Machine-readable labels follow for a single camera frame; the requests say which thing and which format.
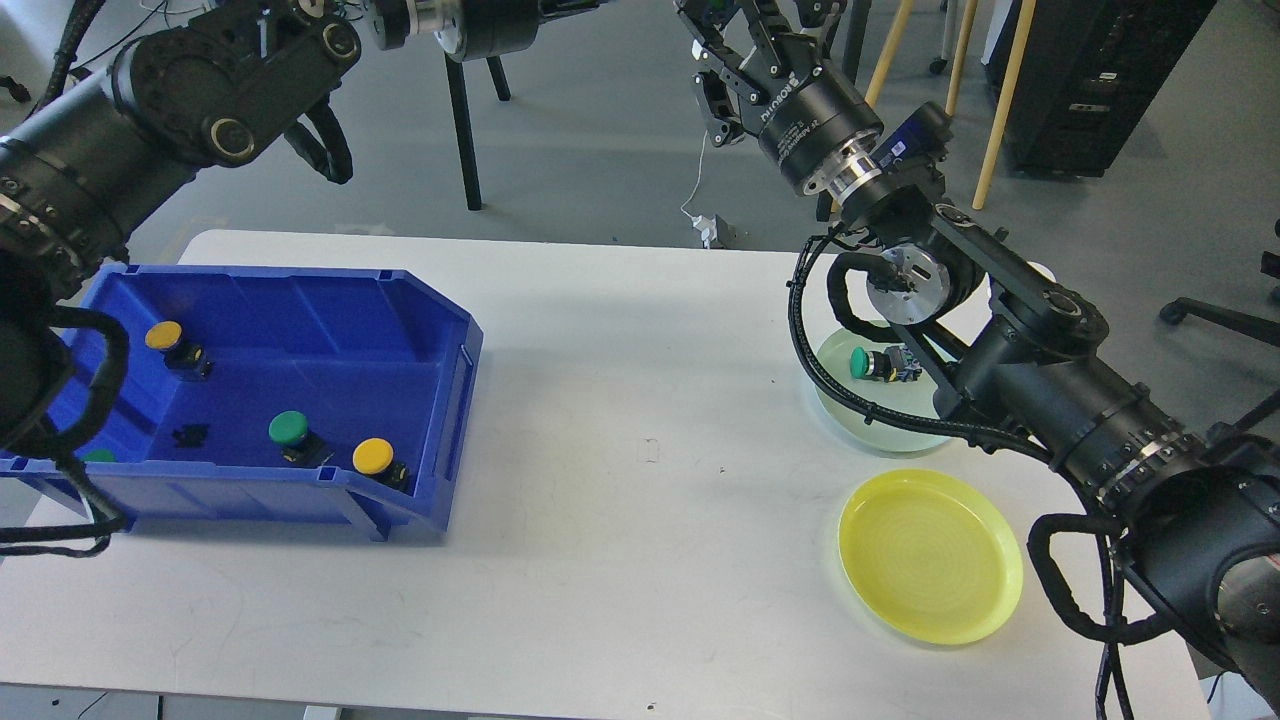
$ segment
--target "black computer tower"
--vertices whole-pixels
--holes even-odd
[[[1101,177],[1213,3],[1037,3],[1005,129],[1018,169]],[[1020,6],[1015,0],[987,64],[997,95]]]

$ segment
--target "yellow plate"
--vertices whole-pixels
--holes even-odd
[[[1009,523],[982,493],[933,470],[867,480],[840,516],[840,561],[863,602],[893,628],[937,644],[996,632],[1023,592]]]

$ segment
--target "wooden pole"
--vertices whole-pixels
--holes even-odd
[[[888,28],[888,37],[884,38],[881,58],[876,61],[876,72],[872,73],[872,82],[867,86],[867,104],[872,108],[879,100],[879,91],[884,88],[884,79],[888,78],[888,68],[893,64],[893,56],[897,55],[897,46],[902,42],[902,35],[906,32],[906,20],[911,17],[914,6],[915,0],[902,0],[897,6],[897,14],[893,15],[893,24]]]
[[[978,190],[973,195],[974,210],[982,210],[983,205],[987,204],[987,192],[991,190],[991,179],[996,173],[1000,141],[1005,137],[1009,108],[1014,104],[1014,90],[1018,87],[1018,73],[1023,69],[1023,55],[1027,53],[1027,38],[1032,32],[1032,15],[1034,14],[1036,0],[1023,0],[1023,10],[1018,14],[1018,27],[1014,29],[1014,46],[1009,51],[1009,65],[1005,68],[1005,82],[1000,87],[1000,102],[996,104],[996,120],[991,124],[991,137],[987,140],[987,156],[982,160]]]
[[[973,35],[973,18],[978,14],[978,0],[964,4],[964,19],[960,20],[960,37],[956,41],[956,56],[951,60],[951,86],[947,88],[947,114],[956,114],[960,99],[960,76],[964,74],[964,56],[969,51],[969,36]]]

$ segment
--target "chair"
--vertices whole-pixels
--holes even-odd
[[[1276,220],[1275,232],[1276,237],[1280,238],[1280,220]],[[1280,255],[1263,252],[1261,272],[1272,278],[1280,278]],[[1280,304],[1280,286],[1271,290],[1271,301]],[[1221,325],[1229,331],[1252,337],[1272,347],[1280,347],[1280,323],[1275,320],[1266,320],[1254,315],[1228,310],[1226,307],[1210,305],[1208,302],[1201,302],[1189,297],[1179,297],[1160,309],[1160,319],[1170,325],[1180,324],[1188,315],[1208,320],[1215,325]],[[1210,442],[1245,433],[1276,410],[1280,410],[1280,389],[1272,392],[1235,423],[1230,425],[1221,423],[1213,425],[1210,429]]]

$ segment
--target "yellow push button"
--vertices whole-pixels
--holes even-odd
[[[173,320],[165,320],[151,325],[147,331],[146,343],[151,350],[172,350],[182,340],[182,325]]]
[[[356,451],[351,454],[351,464],[362,475],[376,475],[390,468],[394,455],[392,443],[380,437],[371,437],[356,446]]]

